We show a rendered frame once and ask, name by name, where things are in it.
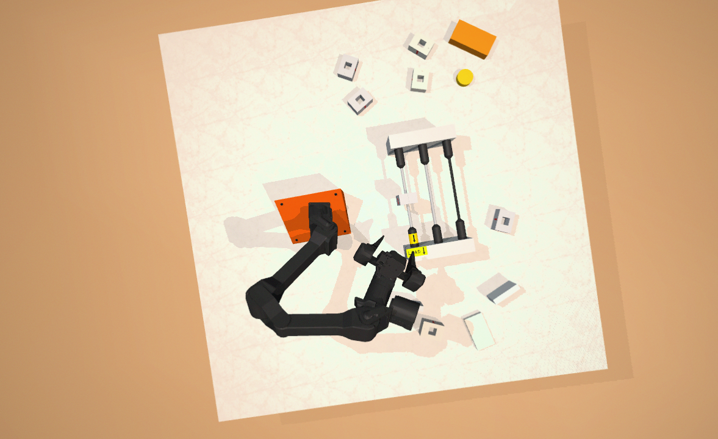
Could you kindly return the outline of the yellow short cylinder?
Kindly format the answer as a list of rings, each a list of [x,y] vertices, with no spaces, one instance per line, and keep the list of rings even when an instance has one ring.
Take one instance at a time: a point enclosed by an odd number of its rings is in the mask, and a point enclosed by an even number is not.
[[[456,82],[462,87],[468,86],[472,82],[472,80],[473,73],[468,69],[461,70],[456,77]]]

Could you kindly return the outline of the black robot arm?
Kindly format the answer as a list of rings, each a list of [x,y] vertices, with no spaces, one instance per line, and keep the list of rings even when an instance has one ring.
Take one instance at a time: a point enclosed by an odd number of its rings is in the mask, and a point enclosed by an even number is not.
[[[245,292],[250,314],[279,337],[339,335],[351,341],[372,341],[390,323],[412,330],[420,303],[396,296],[387,303],[390,291],[370,284],[364,298],[355,297],[355,307],[339,313],[288,314],[279,304],[284,291],[316,260],[337,248],[337,224],[332,221],[330,202],[309,203],[311,239],[272,277],[256,282]],[[394,250],[376,256],[377,277],[394,282],[405,270],[407,259]]]

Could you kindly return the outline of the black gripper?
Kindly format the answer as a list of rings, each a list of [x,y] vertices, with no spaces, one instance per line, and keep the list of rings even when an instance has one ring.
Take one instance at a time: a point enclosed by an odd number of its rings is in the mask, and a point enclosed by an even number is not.
[[[380,237],[380,239],[373,244],[361,243],[361,246],[357,248],[357,252],[355,253],[353,259],[356,262],[359,262],[362,266],[367,266],[368,262],[370,262],[373,266],[376,266],[376,257],[373,256],[373,254],[375,253],[376,248],[378,248],[383,239],[384,235],[382,235],[382,237]],[[406,271],[401,272],[400,275],[396,278],[400,278],[401,280],[403,280],[401,286],[406,287],[409,291],[412,292],[417,291],[425,283],[425,275],[421,273],[421,271],[417,269],[417,267],[415,267],[414,252],[410,254]],[[389,281],[389,278],[383,277],[382,275],[381,277],[373,275],[370,284],[383,285],[387,287],[390,292],[392,292],[393,287],[395,286],[395,281],[396,279],[394,280],[394,282],[391,282]]]

